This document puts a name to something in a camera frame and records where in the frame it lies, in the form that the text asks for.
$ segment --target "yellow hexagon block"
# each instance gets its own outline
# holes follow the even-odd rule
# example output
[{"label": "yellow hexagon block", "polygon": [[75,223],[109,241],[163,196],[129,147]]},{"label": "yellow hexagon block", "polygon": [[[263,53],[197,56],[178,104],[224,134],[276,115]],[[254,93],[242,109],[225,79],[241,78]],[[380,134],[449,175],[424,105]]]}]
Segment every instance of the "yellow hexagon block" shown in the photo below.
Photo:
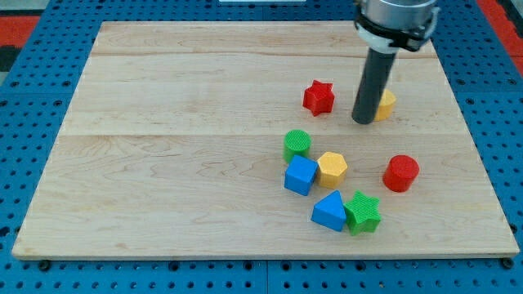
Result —
[{"label": "yellow hexagon block", "polygon": [[374,121],[379,122],[389,118],[394,110],[394,106],[396,106],[396,96],[394,96],[394,93],[391,91],[385,89],[385,91],[383,91],[382,99],[379,102],[378,111],[374,117]]},{"label": "yellow hexagon block", "polygon": [[318,158],[318,185],[335,189],[345,180],[347,166],[343,155],[325,152]]}]

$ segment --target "blue pegboard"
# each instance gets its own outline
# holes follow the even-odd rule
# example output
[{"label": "blue pegboard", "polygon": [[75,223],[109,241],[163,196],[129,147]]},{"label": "blue pegboard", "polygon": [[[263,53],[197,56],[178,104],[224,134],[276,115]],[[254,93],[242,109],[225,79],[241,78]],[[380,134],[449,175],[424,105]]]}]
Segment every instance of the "blue pegboard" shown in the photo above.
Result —
[{"label": "blue pegboard", "polygon": [[[523,82],[473,1],[440,0],[433,42],[520,246]],[[0,292],[523,292],[523,259],[22,262],[11,256],[103,20],[351,20],[351,1],[51,0],[0,88]]]}]

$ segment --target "wooden board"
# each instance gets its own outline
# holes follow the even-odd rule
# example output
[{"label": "wooden board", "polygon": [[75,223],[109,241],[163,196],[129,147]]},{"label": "wooden board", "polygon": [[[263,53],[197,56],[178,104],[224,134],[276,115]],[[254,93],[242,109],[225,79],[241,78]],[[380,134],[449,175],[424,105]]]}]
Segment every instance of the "wooden board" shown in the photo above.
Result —
[{"label": "wooden board", "polygon": [[[367,47],[351,22],[104,23],[13,254],[26,260],[514,256],[518,246],[431,44],[402,51],[393,116],[352,121]],[[333,112],[302,95],[334,83]],[[345,155],[340,187],[381,198],[375,234],[310,221],[331,192],[283,188],[284,134]],[[381,181],[414,156],[404,194]]]}]

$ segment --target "shape sorting block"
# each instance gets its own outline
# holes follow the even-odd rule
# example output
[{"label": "shape sorting block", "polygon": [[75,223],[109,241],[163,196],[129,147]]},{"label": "shape sorting block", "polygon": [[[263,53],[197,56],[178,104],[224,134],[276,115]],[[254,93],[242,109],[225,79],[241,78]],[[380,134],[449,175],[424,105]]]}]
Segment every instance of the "shape sorting block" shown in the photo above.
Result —
[{"label": "shape sorting block", "polygon": [[285,172],[284,187],[303,196],[307,196],[314,181],[318,163],[308,158],[295,155]]},{"label": "shape sorting block", "polygon": [[376,230],[382,220],[378,205],[379,198],[367,197],[359,190],[356,190],[351,201],[343,204],[351,235],[361,232],[373,233]]},{"label": "shape sorting block", "polygon": [[313,116],[333,111],[333,84],[314,80],[303,94],[303,107],[308,108]]},{"label": "shape sorting block", "polygon": [[379,101],[378,111],[374,117],[375,122],[379,122],[389,118],[396,106],[396,96],[391,91],[385,89],[382,94],[382,99]]},{"label": "shape sorting block", "polygon": [[285,135],[284,139],[284,159],[290,163],[294,155],[304,158],[309,157],[312,139],[305,131],[292,130]]},{"label": "shape sorting block", "polygon": [[314,205],[311,220],[341,232],[346,222],[340,191],[336,190]]},{"label": "shape sorting block", "polygon": [[334,152],[325,152],[318,158],[319,172],[318,185],[335,189],[345,180],[349,168],[343,155]]},{"label": "shape sorting block", "polygon": [[391,158],[383,183],[394,192],[407,191],[419,173],[419,165],[414,158],[407,155],[396,155]]}]

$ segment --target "red star block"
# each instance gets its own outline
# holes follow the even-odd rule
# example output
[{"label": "red star block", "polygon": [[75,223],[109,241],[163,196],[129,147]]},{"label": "red star block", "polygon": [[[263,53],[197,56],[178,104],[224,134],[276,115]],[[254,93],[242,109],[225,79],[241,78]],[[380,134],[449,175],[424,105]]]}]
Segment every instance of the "red star block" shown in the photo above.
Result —
[{"label": "red star block", "polygon": [[331,112],[334,104],[334,93],[332,89],[332,83],[315,80],[312,82],[312,86],[305,90],[303,107],[310,109],[314,116]]}]

